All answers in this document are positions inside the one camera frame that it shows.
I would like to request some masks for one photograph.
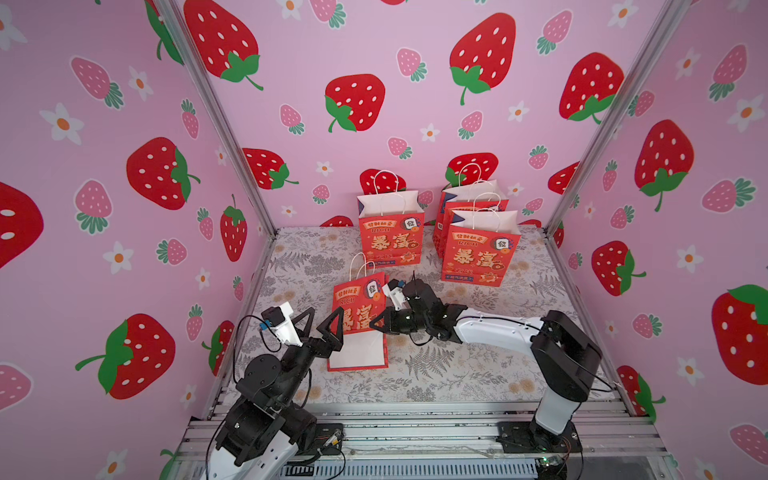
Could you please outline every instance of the red strawberry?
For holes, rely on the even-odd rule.
[[[549,154],[547,153],[547,148],[544,145],[536,145],[536,148],[531,150],[531,153],[528,155],[531,156],[531,158],[528,159],[528,164],[531,165],[535,170],[541,170],[544,168],[544,166],[547,164],[547,160],[549,160]]]
[[[560,116],[582,121],[611,106],[624,81],[624,73],[602,53],[590,53],[574,65],[560,97]]]
[[[741,208],[752,201],[755,190],[757,187],[752,185],[751,180],[740,178],[736,183],[723,180],[704,195],[701,206],[719,214],[726,214],[734,207]]]
[[[768,432],[762,433],[756,426],[745,423],[730,430],[730,439],[758,463],[768,465]]]
[[[648,316],[645,313],[641,313],[632,320],[632,328],[634,328],[634,331],[646,339],[652,339],[654,336],[661,335],[662,325],[663,323],[659,321],[659,317],[653,315]]]
[[[620,296],[632,286],[632,277],[643,277],[634,273],[634,257],[624,242],[608,242],[592,253],[592,270],[598,276],[603,288],[613,296]]]
[[[243,153],[259,188],[275,190],[285,185],[286,182],[299,184],[299,182],[288,180],[288,176],[290,176],[288,165],[280,158],[280,155],[256,148],[244,148]]]
[[[469,140],[475,136],[475,132],[479,131],[480,127],[482,127],[482,112],[473,111],[462,120],[462,127],[458,130],[458,137],[462,140]]]
[[[326,110],[344,130],[366,131],[376,123],[384,104],[384,84],[371,74],[338,77],[326,86]]]
[[[157,259],[163,263],[178,265],[187,258],[187,248],[179,240],[171,238],[169,241],[163,240],[157,245]]]
[[[125,170],[134,190],[168,210],[179,210],[187,202],[192,191],[190,178],[200,183],[188,174],[187,159],[174,142],[163,137],[139,147],[128,157]]]
[[[768,385],[768,290],[742,285],[720,295],[712,327],[726,368],[744,382]]]
[[[189,98],[185,98],[184,101],[181,102],[181,121],[184,123],[184,127],[187,129],[187,132],[189,132],[190,137],[193,139],[197,138],[197,133],[200,131],[200,122],[197,121],[197,117],[195,117],[195,110],[192,107],[192,102],[189,101]]]
[[[395,177],[388,171],[369,168],[360,174],[362,194],[385,194],[387,192],[405,190],[407,187],[405,179],[399,175],[396,175]]]
[[[247,26],[213,0],[186,0],[184,20],[205,68],[214,77],[239,82],[259,71],[259,45]]]
[[[728,55],[720,62],[712,74],[714,83],[710,85],[710,100],[718,101],[736,89],[736,82],[746,70],[746,45],[738,44],[731,48]]]
[[[295,108],[288,104],[280,105],[280,121],[288,127],[288,131],[294,135],[304,133],[304,124],[301,123],[301,115]]]
[[[336,215],[334,218],[323,222],[321,227],[353,227],[352,221],[343,215]]]
[[[74,366],[79,371],[94,360],[104,359],[98,381],[113,399],[129,399],[159,379],[176,355],[176,343],[154,318],[143,313],[131,316],[107,338],[106,354],[92,356]]]
[[[616,160],[611,160],[608,162],[608,165],[606,165],[605,173],[603,174],[603,190],[604,191],[609,191],[616,183],[617,168],[618,168],[618,165],[616,165]]]
[[[622,385],[627,390],[634,411],[638,415],[648,415],[652,422],[656,422],[656,407],[654,403],[665,403],[667,401],[663,396],[658,400],[653,400],[650,393],[650,387],[643,377],[630,366],[622,365],[616,369],[621,379]]]
[[[448,162],[445,179],[452,187],[469,185],[480,180],[490,180],[498,167],[498,158],[494,154],[465,154]]]
[[[391,137],[386,144],[389,147],[389,153],[399,157],[400,160],[407,160],[413,155],[413,150],[408,146],[408,142],[402,138]]]
[[[422,61],[422,56],[410,48],[400,48],[397,51],[397,66],[403,77],[410,77],[411,81],[421,81],[427,75],[427,64]]]
[[[112,200],[107,189],[97,180],[87,180],[74,195],[74,205],[80,211],[74,218],[80,230],[91,235],[103,233],[109,227],[107,218],[112,215]]]
[[[634,168],[634,183],[649,197],[659,196],[658,212],[664,192],[680,186],[694,165],[694,147],[672,120],[655,124],[645,137]]]
[[[549,55],[550,51],[557,48],[557,44],[565,40],[568,30],[571,29],[571,21],[574,14],[570,10],[563,10],[552,17],[544,29],[541,30],[542,37],[538,39],[536,48],[539,55]]]
[[[237,262],[243,254],[243,245],[248,236],[248,224],[245,221],[243,211],[236,208],[235,196],[232,195],[232,206],[227,207],[221,214],[219,230],[224,249],[230,261]]]
[[[243,281],[240,277],[236,276],[235,280],[232,281],[232,288],[235,289],[235,298],[242,302],[243,294],[245,293],[245,286],[243,285]]]
[[[0,182],[0,268],[21,255],[43,233],[43,216],[26,194]]]
[[[208,366],[210,371],[214,373],[214,376],[219,374],[219,368],[221,362],[224,360],[224,353],[227,351],[227,347],[230,344],[230,338],[232,338],[232,330],[235,325],[229,320],[224,320],[221,325],[214,332],[214,336],[210,338],[210,346],[203,342],[203,348],[210,350],[208,354]]]
[[[547,187],[549,190],[552,190],[558,195],[564,194],[565,188],[568,187],[568,184],[571,182],[571,178],[573,178],[574,174],[576,173],[578,164],[579,163],[576,162],[575,164],[568,165],[566,168],[549,177],[549,182],[547,182]]]
[[[214,219],[208,214],[208,210],[201,208],[197,211],[197,221],[200,222],[200,233],[209,242],[214,239]]]
[[[611,226],[621,230],[632,223],[634,219],[634,208],[631,205],[624,205],[624,208],[618,208],[611,217]]]
[[[543,204],[544,204],[543,198],[537,198],[537,199],[531,200],[530,202],[525,204],[525,208],[523,209],[523,215],[525,215],[526,217],[528,215],[533,215],[533,213],[536,210],[540,209],[541,205]]]
[[[632,102],[629,104],[629,110],[627,113],[630,117],[642,117],[645,112],[654,104],[656,95],[648,90],[643,91],[639,95],[635,95]]]
[[[120,86],[109,81],[109,74],[104,67],[86,58],[75,55],[70,59],[74,76],[78,78],[83,88],[96,100],[103,100],[109,108],[120,110],[124,105],[123,92]]]
[[[187,338],[194,342],[200,331],[203,329],[203,309],[200,305],[195,305],[190,309],[189,319],[187,320]]]
[[[573,270],[578,270],[578,267],[581,266],[582,258],[581,253],[574,252],[571,254],[571,256],[568,258],[568,266],[572,268]]]
[[[560,246],[563,244],[563,240],[565,240],[565,228],[563,227],[562,222],[560,222],[558,225],[557,230],[554,231],[552,238],[554,238],[554,244],[560,248]]]
[[[453,81],[462,90],[459,104],[469,89],[473,94],[491,90],[507,76],[515,50],[515,19],[496,13],[464,35],[449,59]]]
[[[13,363],[0,362],[0,412],[10,409],[32,393],[32,377]]]

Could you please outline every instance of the floral tablecloth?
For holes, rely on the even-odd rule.
[[[432,228],[425,228],[422,262],[416,266],[385,268],[390,278],[407,280],[415,269],[416,276],[429,283],[444,303],[461,303],[484,312],[509,316],[543,316],[549,310],[560,310],[579,324],[535,227],[520,227],[519,247],[499,288],[441,281],[442,261],[432,244]],[[349,262],[359,250],[357,228],[281,229],[254,315],[260,316],[267,307],[288,300],[297,313],[315,307],[317,325],[330,314],[333,287],[348,280]],[[357,259],[356,265],[361,264],[361,259]],[[271,336],[264,338],[271,349],[277,347]],[[424,333],[413,334],[416,342],[426,338]],[[459,345],[438,340],[419,347],[404,335],[388,336],[387,340],[387,369],[329,372],[326,360],[317,359],[312,367],[309,402],[538,401],[546,388],[536,362],[520,353],[495,346]],[[240,347],[238,378],[248,362],[262,353],[266,350],[257,322],[253,321]],[[296,401],[304,400],[306,387],[305,379],[296,394]],[[221,399],[224,405],[234,403],[239,395],[231,380],[227,390]],[[614,396],[592,392],[591,398],[610,399]]]

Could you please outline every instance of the pink wall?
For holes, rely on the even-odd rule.
[[[578,111],[582,91],[596,93],[599,99],[615,92],[620,77],[605,58],[580,65],[574,81],[568,80],[571,69],[590,53],[600,52],[626,73],[663,4],[661,0],[636,0],[637,5],[626,2],[626,7],[616,0],[535,5],[495,0],[220,0],[219,5],[210,0],[177,1],[184,6],[187,24],[240,145],[267,151],[251,153],[266,155],[265,167],[257,168],[256,176],[265,182],[260,193],[277,227],[316,226],[336,215],[356,219],[359,177],[368,169],[393,170],[409,189],[431,190],[437,200],[446,185],[449,161],[477,153],[498,158],[494,177],[505,192],[511,192],[511,206],[521,210],[526,203],[543,199],[541,209],[525,219],[546,222],[560,200],[548,187],[550,179],[580,159],[596,128],[591,118],[567,121],[561,113],[567,117]],[[565,10],[570,15],[558,16]],[[468,34],[492,16],[484,24],[492,25],[487,31]],[[545,28],[555,17],[551,28]],[[556,42],[556,49],[547,55],[538,50],[543,30]],[[456,47],[465,35],[462,46]],[[481,35],[480,41],[475,41],[476,35]],[[462,50],[466,57],[460,55]],[[237,65],[229,65],[230,51],[237,51],[243,60],[259,55],[258,70],[255,58],[248,65],[237,59]],[[417,71],[420,63],[425,64],[424,78],[423,71]],[[592,69],[600,63],[601,71]],[[491,90],[467,91],[462,106],[463,87],[455,83],[450,67],[458,66],[461,74],[468,65],[484,69],[479,80]],[[594,74],[596,87],[581,75],[583,66],[590,68],[589,77]],[[364,76],[335,81],[349,75]],[[351,86],[358,82],[373,89],[366,93]],[[570,91],[574,83],[578,92]],[[349,98],[349,105],[354,104],[349,118],[359,127],[357,132],[344,128],[348,111],[328,132],[334,117],[326,110],[326,87],[332,111],[337,101],[344,107]],[[472,88],[482,91],[477,84]],[[565,88],[568,96],[562,100]],[[290,108],[281,109],[283,105]],[[520,122],[515,116],[518,110]],[[473,137],[462,140],[458,133],[462,119],[477,111],[482,113],[482,125]],[[299,123],[303,131],[294,128],[292,133],[290,128]],[[430,125],[437,135],[423,133]],[[393,138],[398,140],[390,145]],[[547,151],[536,161],[546,163],[534,169],[530,153],[539,145]],[[407,147],[412,153],[408,158]],[[283,162],[287,170],[280,173]],[[270,167],[273,177],[265,171]],[[330,192],[323,204],[313,199],[320,184]],[[427,210],[428,220],[435,216],[436,203]]]
[[[768,302],[768,229],[761,220],[768,208],[768,121],[766,104],[760,105],[768,85],[765,18],[764,2],[707,1],[690,8],[644,86],[652,104],[647,107],[651,95],[641,95],[634,117],[624,118],[564,220],[560,253],[578,268],[572,276],[615,366],[623,367],[628,382],[629,367],[643,377],[638,407],[655,409],[661,438],[688,479],[768,477],[768,319],[761,313]],[[744,49],[729,55],[736,45],[746,45],[745,71]],[[735,90],[710,100],[711,85],[731,81]],[[677,187],[669,173],[667,182],[656,177],[656,186],[667,190],[656,212],[659,195],[646,195],[656,193],[649,191],[654,183],[643,191],[639,186],[666,159],[664,168],[673,175],[688,173]],[[611,185],[613,174],[605,177],[604,169],[611,161],[616,180],[606,191],[604,181]],[[630,223],[624,222],[625,206],[634,210]],[[624,245],[604,247],[614,241]],[[627,261],[607,264],[625,250],[634,272],[647,273],[634,277],[629,290],[621,288]],[[621,272],[615,272],[618,263]],[[613,272],[624,275],[621,282]],[[612,279],[607,288],[602,274]],[[611,285],[624,293],[609,294]],[[739,288],[744,285],[757,287]],[[655,331],[651,316],[661,323]],[[662,396],[665,403],[650,403]]]
[[[144,2],[6,4],[0,5],[0,477],[158,478],[170,458],[161,451],[175,450],[190,416],[202,415],[214,381],[201,342],[210,344],[223,321],[237,321],[242,303],[233,279],[240,276],[247,292],[266,236],[232,165],[217,161],[220,140],[187,70],[166,48],[157,59],[159,38]],[[93,95],[72,70],[74,56],[103,68],[75,62],[88,72],[83,81]],[[119,110],[105,102],[104,73],[122,93]],[[196,119],[184,117],[197,138],[183,123],[184,99],[194,106]],[[129,157],[156,137],[169,141],[138,155],[129,172]],[[180,166],[165,157],[173,145],[201,180],[192,180],[186,203],[173,199],[184,182],[173,184],[161,173]],[[142,178],[138,190],[154,192],[166,207],[134,190],[129,179],[141,176],[139,168],[154,178]],[[76,203],[89,179],[98,182],[86,188],[96,198]],[[145,192],[149,182],[153,188]],[[237,261],[230,261],[220,235],[232,194],[248,229]],[[197,221],[201,207],[213,222],[210,241]],[[105,217],[94,223],[102,231],[82,230],[87,219],[77,220],[78,211]],[[157,245],[171,239],[186,256],[172,242],[169,263],[162,263]],[[123,250],[115,249],[118,242]],[[203,287],[196,280],[201,268],[210,273]],[[188,313],[196,304],[203,322],[190,341]],[[128,331],[121,333],[126,319]],[[75,370],[105,348],[109,358]],[[142,362],[145,356],[150,361]],[[188,386],[194,395],[185,405]]]

